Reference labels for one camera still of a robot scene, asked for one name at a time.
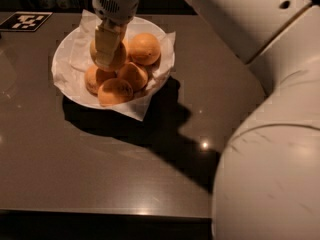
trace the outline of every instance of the plate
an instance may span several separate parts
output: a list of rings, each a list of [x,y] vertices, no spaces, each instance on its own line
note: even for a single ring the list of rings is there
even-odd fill
[[[159,63],[148,67],[149,82],[140,92],[135,93],[130,102],[101,107],[98,98],[90,94],[85,88],[84,73],[93,64],[89,45],[94,38],[94,27],[97,23],[96,16],[90,21],[83,16],[80,26],[73,30],[58,46],[52,63],[54,85],[72,101],[94,109],[112,109],[122,114],[142,120],[151,96],[155,94],[167,81],[170,70],[174,65],[174,39],[175,33],[166,34],[161,28],[145,19],[134,17],[128,24],[125,38],[130,40],[134,35],[148,32],[154,34],[161,45]]]

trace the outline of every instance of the bun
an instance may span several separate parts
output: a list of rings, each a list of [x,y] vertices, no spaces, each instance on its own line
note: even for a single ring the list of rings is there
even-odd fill
[[[155,63],[161,54],[158,39],[150,33],[141,33],[133,37],[129,43],[132,61],[144,66]]]
[[[93,63],[96,63],[97,50],[96,50],[94,39],[90,43],[90,55]],[[107,72],[116,71],[125,63],[126,59],[127,59],[127,49],[126,49],[126,46],[121,41],[118,48],[114,52],[114,57],[109,67],[99,67],[99,68]]]
[[[130,56],[130,50],[129,50],[129,42],[128,40],[125,38],[122,40],[122,43],[124,45],[124,47],[126,48],[126,52],[127,52],[127,57],[126,60],[124,62],[124,64],[129,63],[132,61],[131,56]]]
[[[102,107],[128,102],[132,99],[132,87],[123,79],[109,79],[98,90],[98,100]]]
[[[128,81],[134,92],[141,90],[148,83],[148,72],[143,66],[133,62],[124,64],[119,72],[118,78]]]
[[[102,83],[110,78],[116,78],[115,72],[105,72],[96,65],[92,65],[84,74],[84,82],[91,94],[97,94]]]

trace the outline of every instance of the bread roll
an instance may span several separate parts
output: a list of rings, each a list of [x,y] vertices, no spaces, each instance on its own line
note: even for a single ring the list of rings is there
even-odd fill
[[[122,41],[126,35],[127,32],[127,25],[123,25],[120,27],[120,40]]]
[[[160,42],[150,33],[138,34],[129,42],[129,53],[133,62],[151,65],[160,57]]]
[[[127,52],[127,57],[126,60],[124,62],[124,64],[129,63],[132,61],[131,56],[130,56],[130,51],[129,51],[129,42],[128,40],[125,38],[122,40],[122,43],[124,45],[124,47],[126,48],[126,52]]]
[[[114,52],[114,57],[110,65],[108,67],[99,68],[107,72],[116,71],[125,63],[127,59],[128,55],[126,50],[126,46],[123,44],[123,42],[120,42],[118,48]],[[97,50],[94,39],[90,43],[90,55],[93,63],[96,63]]]
[[[102,83],[110,78],[116,78],[115,72],[105,72],[96,65],[92,65],[84,74],[84,81],[87,90],[92,94],[97,94]]]
[[[102,107],[128,102],[132,99],[132,87],[123,79],[109,79],[105,81],[98,90],[98,100]]]
[[[128,81],[134,92],[141,90],[148,83],[147,70],[133,62],[124,64],[120,68],[117,77]]]

